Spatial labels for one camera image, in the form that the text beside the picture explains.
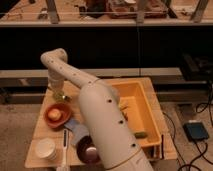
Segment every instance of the orange tray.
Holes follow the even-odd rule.
[[[157,146],[161,143],[161,136],[140,81],[113,83],[120,94],[120,103],[126,103],[122,110],[127,115],[128,126],[133,133],[146,132],[147,137],[138,139],[142,147]]]

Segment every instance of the floor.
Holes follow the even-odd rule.
[[[162,111],[166,114],[165,119],[170,129],[171,135],[174,135],[174,128],[170,119],[175,124],[175,144],[182,158],[186,163],[199,155],[196,146],[187,140],[182,128],[182,124],[189,119],[202,121],[210,135],[206,140],[208,151],[205,156],[213,162],[213,127],[209,120],[208,110],[196,115],[182,114],[176,103],[160,103]],[[40,110],[40,104],[9,104],[0,105],[0,171],[47,171],[50,169],[26,169],[24,167],[25,157],[32,138],[32,133]],[[204,143],[199,142],[199,147],[203,150]],[[180,164],[183,164],[181,157],[178,158]],[[202,171],[213,170],[213,165],[207,163],[203,158],[194,163]],[[155,171],[176,171],[180,167],[178,160],[158,161],[152,163]],[[102,167],[76,167],[72,171],[103,171]]]

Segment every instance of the paper cup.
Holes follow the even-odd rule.
[[[56,158],[56,145],[53,139],[41,139],[35,147],[36,156],[41,159],[54,160]]]

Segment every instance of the plate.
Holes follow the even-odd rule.
[[[53,120],[49,119],[48,113],[52,109],[60,110],[62,116],[60,117],[59,120],[53,121]],[[65,103],[55,103],[55,104],[49,106],[46,109],[46,111],[44,112],[44,120],[50,128],[58,128],[61,125],[63,125],[65,122],[67,122],[72,117],[72,115],[73,115],[73,112],[72,112],[70,106],[68,106]]]

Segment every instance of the black cable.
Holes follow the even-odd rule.
[[[201,158],[206,152],[208,151],[208,144],[205,142],[205,149],[203,152],[201,152],[198,156],[196,156],[194,159],[191,160],[191,162],[189,163],[189,171],[191,169],[191,165],[193,165],[193,163],[198,160],[199,158]]]
[[[182,165],[179,169],[178,169],[178,171],[182,171],[182,169],[184,168],[184,167],[193,167],[193,168],[195,168],[195,169],[197,169],[198,171],[202,171],[199,167],[197,167],[197,166],[195,166],[195,165],[191,165],[191,164],[184,164],[184,165]]]
[[[211,125],[213,126],[213,117],[212,117],[212,112],[211,112],[211,105],[212,105],[212,100],[213,100],[213,84],[212,82],[208,82],[209,85],[209,96],[208,96],[208,101],[207,103],[199,103],[196,106],[196,113],[202,113],[204,110],[206,110],[208,108],[209,110],[209,117],[210,117],[210,122]]]
[[[201,150],[200,150],[200,147],[198,146],[198,144],[195,143],[195,145],[196,145],[198,151],[199,151],[200,153],[202,153]],[[203,159],[206,160],[209,164],[213,165],[213,162],[210,161],[209,159],[207,159],[204,155],[202,155],[202,157],[203,157]]]
[[[175,127],[175,124],[174,124],[172,118],[171,118],[169,115],[167,115],[165,112],[163,112],[163,114],[164,114],[164,115],[167,117],[167,119],[169,119],[169,121],[172,123],[172,126],[173,126],[172,141],[173,141],[173,144],[174,144],[174,146],[175,146],[175,148],[176,148],[176,151],[177,151],[177,153],[178,153],[178,156],[181,158],[182,162],[183,162],[184,165],[185,165],[186,162],[185,162],[185,160],[183,159],[183,156],[181,155],[181,153],[180,153],[180,151],[178,150],[177,145],[176,145],[176,143],[175,143],[175,137],[176,137],[176,127]],[[178,162],[178,164],[179,164],[179,167],[181,167],[181,162],[180,162],[179,159],[177,159],[177,162]]]

